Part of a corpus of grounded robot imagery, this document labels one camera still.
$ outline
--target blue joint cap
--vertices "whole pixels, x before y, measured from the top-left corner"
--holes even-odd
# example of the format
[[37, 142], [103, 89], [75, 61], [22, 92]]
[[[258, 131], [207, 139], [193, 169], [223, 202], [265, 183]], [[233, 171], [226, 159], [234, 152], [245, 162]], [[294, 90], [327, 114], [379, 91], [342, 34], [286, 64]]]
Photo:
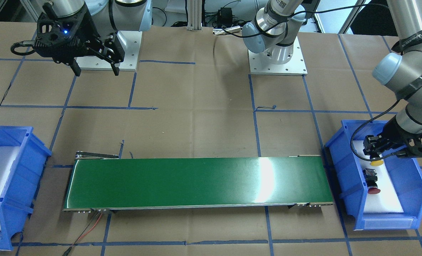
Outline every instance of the blue joint cap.
[[[258, 34], [260, 31], [255, 27], [252, 22], [246, 23], [241, 31], [243, 36], [251, 36], [253, 34]], [[265, 42], [263, 41], [263, 36], [252, 36], [246, 37], [243, 39], [244, 44], [246, 45], [247, 49], [249, 49], [253, 53], [260, 53], [265, 50]]]
[[[305, 11], [305, 8], [302, 5], [299, 5], [298, 8], [296, 8], [295, 13]], [[298, 22], [304, 22], [306, 19], [306, 13], [299, 13], [292, 17], [292, 20], [298, 21]]]
[[372, 76], [377, 79], [381, 84], [387, 84], [395, 73], [398, 71], [399, 66], [401, 65], [402, 56], [390, 53], [375, 67], [372, 71]]

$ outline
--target blue bin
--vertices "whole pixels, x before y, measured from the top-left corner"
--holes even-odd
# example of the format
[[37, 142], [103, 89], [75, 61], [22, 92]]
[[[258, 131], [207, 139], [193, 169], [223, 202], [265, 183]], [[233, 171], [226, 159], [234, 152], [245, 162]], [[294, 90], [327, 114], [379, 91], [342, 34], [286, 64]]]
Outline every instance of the blue bin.
[[[350, 149], [353, 132], [364, 121], [342, 120], [341, 129], [327, 142], [336, 168], [340, 198], [344, 200], [347, 214], [355, 217], [354, 230], [417, 229], [422, 218], [422, 172], [416, 159], [401, 159], [395, 156], [385, 159], [403, 213], [364, 214], [368, 194], [359, 159]], [[364, 127], [355, 140], [364, 140], [369, 134], [379, 134], [386, 121], [374, 121]]]
[[16, 147], [12, 164], [11, 161], [6, 164], [8, 178], [0, 180], [0, 187], [3, 187], [0, 194], [0, 250], [13, 249], [11, 237], [22, 231], [26, 217], [32, 214], [32, 200], [45, 161], [51, 156], [51, 151], [32, 130], [32, 127], [0, 126], [0, 149]]

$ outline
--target green conveyor belt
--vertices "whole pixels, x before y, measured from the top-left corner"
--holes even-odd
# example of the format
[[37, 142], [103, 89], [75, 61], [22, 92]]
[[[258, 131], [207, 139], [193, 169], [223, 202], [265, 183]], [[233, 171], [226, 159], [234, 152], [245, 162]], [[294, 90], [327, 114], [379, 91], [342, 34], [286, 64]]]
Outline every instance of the green conveyor belt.
[[64, 210], [332, 204], [320, 157], [79, 159]]

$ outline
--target black cable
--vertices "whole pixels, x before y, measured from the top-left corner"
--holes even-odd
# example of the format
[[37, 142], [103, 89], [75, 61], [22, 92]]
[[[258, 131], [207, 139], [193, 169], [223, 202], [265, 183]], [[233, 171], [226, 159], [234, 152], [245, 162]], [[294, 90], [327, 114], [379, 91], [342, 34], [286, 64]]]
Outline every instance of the black cable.
[[293, 13], [292, 15], [290, 15], [290, 18], [297, 15], [297, 14], [300, 14], [300, 13], [313, 13], [313, 14], [317, 13], [317, 14], [320, 14], [320, 13], [327, 13], [327, 12], [331, 12], [331, 11], [335, 11], [335, 10], [345, 10], [345, 9], [349, 9], [349, 8], [364, 7], [364, 6], [369, 6], [369, 5], [382, 6], [382, 7], [387, 8], [388, 10], [390, 9], [388, 6], [381, 5], [381, 4], [362, 4], [362, 5], [352, 5], [352, 6], [340, 7], [340, 8], [330, 9], [330, 10], [322, 10], [322, 11], [302, 10], [302, 11]]
[[17, 52], [15, 49], [19, 48], [19, 47], [31, 47], [31, 45], [26, 46], [23, 44], [23, 42], [17, 42], [14, 43], [11, 47], [10, 47], [10, 51], [11, 53], [18, 55], [18, 56], [27, 56], [27, 55], [31, 55], [34, 52], [36, 52], [36, 50], [30, 50], [29, 52]]
[[379, 118], [379, 117], [381, 117], [381, 116], [383, 116], [383, 115], [385, 115], [386, 113], [388, 113], [388, 112], [390, 112], [391, 111], [391, 109], [394, 109], [395, 107], [396, 107], [396, 105], [398, 105], [398, 103], [400, 102], [401, 100], [397, 100], [390, 108], [388, 108], [387, 110], [385, 110], [385, 112], [383, 112], [382, 114], [380, 114], [380, 115], [378, 115], [378, 116], [376, 116], [376, 117], [374, 117], [374, 118], [371, 118], [370, 120], [368, 120], [368, 121], [366, 121], [366, 122], [364, 122], [362, 125], [360, 125], [355, 131], [354, 131], [354, 133], [352, 134], [352, 137], [350, 138], [350, 148], [352, 149], [352, 152], [353, 152], [353, 154], [354, 155], [356, 155], [359, 159], [362, 159], [362, 160], [364, 160], [364, 161], [368, 161], [368, 162], [374, 162], [374, 161], [379, 161], [379, 160], [383, 160], [383, 159], [385, 159], [385, 158], [387, 158], [387, 157], [390, 157], [390, 156], [392, 156], [392, 155], [396, 155], [396, 152], [393, 152], [393, 153], [391, 153], [391, 154], [387, 154], [386, 156], [383, 156], [383, 157], [376, 157], [376, 158], [373, 158], [373, 159], [366, 159], [366, 158], [364, 158], [364, 157], [362, 157], [362, 156], [360, 156], [359, 154], [358, 154], [358, 152], [356, 152], [356, 149], [355, 149], [355, 146], [354, 146], [354, 144], [353, 144], [353, 141], [355, 140], [355, 136], [356, 136], [356, 134], [361, 130], [361, 129], [363, 129], [364, 128], [364, 126], [366, 126], [368, 123], [371, 123], [372, 121], [374, 121], [374, 120], [376, 120], [377, 118]]
[[222, 29], [223, 31], [225, 31], [227, 34], [230, 34], [230, 35], [232, 35], [232, 36], [236, 36], [236, 37], [238, 37], [238, 38], [248, 38], [248, 37], [260, 36], [260, 35], [262, 35], [262, 34], [265, 34], [266, 32], [270, 31], [271, 29], [273, 29], [274, 27], [276, 27], [276, 26], [277, 26], [277, 25], [279, 25], [279, 24], [281, 24], [281, 22], [276, 23], [274, 26], [272, 26], [272, 27], [268, 28], [267, 30], [261, 31], [260, 33], [257, 33], [257, 34], [252, 34], [252, 35], [250, 35], [250, 36], [239, 36], [239, 35], [238, 35], [238, 34], [236, 34], [236, 33], [228, 32], [228, 31], [227, 31], [227, 30], [225, 30], [224, 28], [221, 28], [221, 29]]
[[164, 22], [164, 24], [162, 26], [165, 26], [165, 24], [167, 24], [167, 13], [165, 13], [165, 11], [162, 10], [161, 8], [159, 8], [159, 7], [153, 7], [153, 9], [159, 9], [159, 10], [161, 10], [164, 13], [164, 15], [165, 15], [165, 22]]
[[185, 21], [187, 23], [186, 26], [189, 25], [189, 13], [187, 12], [187, 0], [185, 0]]
[[88, 225], [84, 228], [83, 232], [81, 232], [81, 234], [76, 238], [76, 240], [73, 242], [73, 244], [63, 253], [63, 256], [67, 256], [70, 251], [72, 250], [72, 248], [75, 246], [76, 242], [80, 239], [80, 237], [84, 234], [84, 232], [86, 232], [86, 230], [89, 228], [89, 226], [91, 225], [91, 223], [93, 222], [94, 218], [99, 214], [99, 212], [96, 212], [96, 214], [94, 214], [94, 216], [91, 218], [91, 220], [89, 221]]
[[[297, 14], [300, 14], [300, 13], [319, 13], [320, 14], [320, 13], [327, 13], [327, 12], [336, 11], [336, 10], [344, 10], [344, 9], [355, 8], [355, 7], [364, 7], [364, 6], [369, 6], [369, 5], [377, 5], [377, 6], [382, 6], [382, 7], [388, 8], [388, 6], [381, 5], [381, 4], [363, 4], [363, 5], [353, 5], [353, 6], [340, 7], [340, 8], [330, 9], [330, 10], [322, 10], [322, 11], [308, 11], [308, 10], [303, 10], [303, 11], [299, 11], [299, 12], [293, 13], [289, 17], [291, 18], [291, 17], [293, 17], [293, 16], [295, 16]], [[274, 26], [270, 27], [269, 29], [267, 29], [265, 31], [262, 31], [262, 32], [260, 32], [258, 34], [252, 34], [250, 36], [239, 36], [239, 35], [237, 35], [235, 33], [230, 33], [228, 31], [226, 31], [225, 29], [222, 29], [222, 30], [224, 30], [227, 34], [231, 34], [232, 36], [236, 36], [238, 38], [248, 38], [248, 37], [255, 37], [255, 36], [260, 36], [262, 34], [265, 34], [270, 29], [274, 28], [275, 26], [277, 26], [279, 24], [281, 24], [281, 22], [275, 24]]]
[[224, 5], [224, 7], [222, 7], [222, 8], [225, 8], [227, 5], [232, 4], [232, 3], [236, 3], [236, 2], [241, 2], [241, 0], [236, 0], [236, 1], [229, 2], [226, 5]]

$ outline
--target wire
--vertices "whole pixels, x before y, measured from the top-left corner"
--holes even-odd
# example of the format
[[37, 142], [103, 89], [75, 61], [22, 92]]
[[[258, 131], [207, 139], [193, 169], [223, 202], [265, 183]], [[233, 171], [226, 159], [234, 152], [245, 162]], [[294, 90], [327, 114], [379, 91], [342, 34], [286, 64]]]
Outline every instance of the wire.
[[292, 14], [292, 15], [290, 15], [289, 17], [291, 18], [291, 17], [293, 17], [293, 16], [295, 16], [295, 15], [297, 15], [297, 14], [300, 14], [300, 13], [313, 13], [313, 14], [317, 13], [317, 14], [320, 14], [320, 13], [327, 13], [327, 12], [336, 11], [336, 10], [345, 10], [345, 9], [355, 8], [355, 7], [364, 7], [364, 6], [369, 6], [369, 5], [375, 5], [375, 6], [385, 7], [385, 8], [387, 8], [388, 10], [390, 9], [388, 6], [386, 6], [386, 5], [381, 5], [381, 4], [362, 4], [362, 5], [352, 5], [352, 6], [340, 7], [340, 8], [329, 9], [329, 10], [322, 10], [322, 11], [302, 10], [302, 11], [299, 11], [299, 12], [293, 13], [293, 14]]
[[254, 37], [254, 36], [260, 36], [262, 34], [265, 34], [266, 32], [270, 31], [271, 29], [273, 29], [274, 27], [276, 27], [277, 25], [281, 24], [281, 22], [276, 23], [274, 26], [268, 28], [267, 30], [261, 31], [260, 33], [257, 34], [252, 34], [250, 36], [239, 36], [238, 34], [232, 33], [232, 32], [228, 32], [227, 30], [225, 30], [224, 28], [222, 28], [223, 31], [225, 31], [227, 34], [230, 34], [232, 36], [236, 36], [238, 38], [248, 38], [248, 37]]
[[167, 24], [167, 13], [165, 13], [165, 11], [162, 10], [161, 8], [159, 8], [159, 7], [153, 7], [153, 9], [159, 9], [159, 10], [161, 10], [164, 13], [164, 15], [165, 15], [165, 22], [164, 22], [164, 24], [162, 26], [165, 26], [165, 24]]
[[72, 250], [72, 248], [76, 245], [76, 243], [78, 242], [78, 240], [80, 240], [81, 238], [83, 238], [85, 235], [87, 235], [89, 232], [91, 232], [92, 229], [94, 229], [94, 227], [96, 227], [97, 223], [99, 222], [100, 218], [102, 217], [102, 213], [100, 213], [100, 216], [98, 217], [98, 219], [96, 220], [94, 226], [86, 233], [84, 234], [84, 232], [89, 228], [89, 226], [91, 225], [91, 223], [93, 222], [94, 218], [99, 214], [100, 212], [96, 212], [96, 214], [94, 214], [94, 216], [91, 218], [91, 220], [88, 222], [88, 225], [84, 228], [83, 232], [81, 232], [81, 234], [79, 235], [79, 237], [73, 242], [73, 244], [63, 253], [62, 256], [67, 256], [69, 255], [70, 251]]
[[373, 159], [366, 159], [366, 158], [364, 158], [364, 157], [362, 157], [362, 156], [360, 156], [359, 154], [358, 154], [358, 152], [356, 152], [356, 149], [355, 149], [355, 146], [354, 146], [354, 144], [353, 144], [353, 141], [355, 140], [355, 136], [356, 136], [356, 134], [361, 130], [361, 129], [363, 129], [364, 128], [364, 126], [366, 126], [368, 123], [371, 123], [372, 121], [374, 121], [374, 120], [376, 120], [377, 118], [379, 118], [379, 117], [381, 117], [381, 116], [383, 116], [383, 115], [385, 115], [386, 113], [388, 113], [388, 112], [390, 112], [391, 111], [391, 109], [394, 109], [395, 107], [396, 107], [396, 105], [398, 105], [398, 103], [400, 102], [401, 100], [397, 100], [390, 108], [388, 108], [387, 110], [385, 110], [385, 112], [383, 112], [382, 114], [380, 114], [380, 115], [378, 115], [378, 116], [376, 116], [376, 117], [374, 117], [374, 118], [371, 118], [370, 120], [368, 120], [368, 121], [366, 121], [366, 122], [364, 122], [362, 125], [360, 125], [355, 131], [354, 131], [354, 133], [352, 134], [352, 137], [350, 138], [350, 148], [352, 149], [352, 152], [353, 152], [353, 154], [354, 155], [356, 155], [359, 159], [362, 159], [362, 160], [364, 160], [364, 161], [368, 161], [368, 162], [374, 162], [374, 161], [379, 161], [379, 160], [383, 160], [383, 159], [385, 159], [385, 158], [387, 158], [387, 157], [390, 157], [390, 156], [392, 156], [392, 155], [396, 155], [396, 152], [393, 152], [393, 153], [391, 153], [391, 154], [387, 154], [386, 156], [383, 156], [383, 157], [376, 157], [376, 158], [373, 158]]
[[89, 234], [89, 232], [91, 232], [95, 227], [96, 227], [96, 225], [99, 223], [99, 220], [102, 218], [102, 214], [100, 214], [100, 216], [98, 217], [98, 219], [96, 220], [96, 223], [94, 223], [94, 226], [90, 229], [90, 230], [88, 230], [86, 233], [84, 233], [83, 235], [81, 235], [79, 238], [78, 238], [78, 241], [81, 239], [81, 238], [83, 238], [83, 237], [85, 237], [87, 234]]
[[16, 48], [19, 48], [19, 47], [32, 47], [32, 45], [30, 45], [30, 44], [25, 44], [24, 42], [25, 42], [25, 41], [14, 43], [14, 44], [10, 47], [10, 51], [11, 51], [11, 53], [13, 53], [13, 54], [15, 54], [15, 55], [18, 55], [18, 56], [27, 56], [27, 55], [31, 55], [31, 54], [33, 54], [34, 52], [36, 52], [36, 50], [31, 50], [31, 51], [29, 51], [29, 52], [17, 52], [17, 51], [15, 50]]
[[241, 0], [236, 0], [236, 1], [229, 2], [226, 5], [224, 5], [224, 7], [222, 7], [222, 8], [225, 8], [227, 5], [232, 4], [232, 3], [236, 3], [236, 2], [241, 2]]
[[[352, 6], [340, 7], [340, 8], [330, 9], [330, 10], [322, 10], [322, 11], [308, 11], [308, 10], [303, 10], [303, 11], [299, 11], [299, 12], [293, 13], [292, 15], [289, 16], [289, 18], [292, 18], [293, 16], [295, 16], [297, 14], [300, 14], [300, 13], [319, 13], [320, 14], [320, 13], [327, 13], [327, 12], [336, 11], [336, 10], [344, 10], [344, 9], [350, 9], [350, 8], [355, 8], [355, 7], [364, 7], [364, 6], [369, 6], [369, 5], [377, 5], [377, 6], [382, 6], [382, 7], [388, 8], [388, 6], [381, 5], [381, 4], [352, 5]], [[266, 32], [270, 31], [272, 28], [276, 27], [279, 24], [281, 24], [281, 22], [275, 24], [274, 26], [270, 27], [269, 29], [267, 29], [265, 31], [261, 31], [258, 34], [252, 34], [250, 36], [239, 36], [238, 34], [230, 33], [228, 31], [226, 31], [225, 29], [222, 29], [222, 30], [224, 30], [227, 34], [231, 34], [232, 36], [236, 36], [238, 38], [248, 38], [248, 37], [255, 37], [255, 36], [260, 36], [262, 34], [265, 34]]]

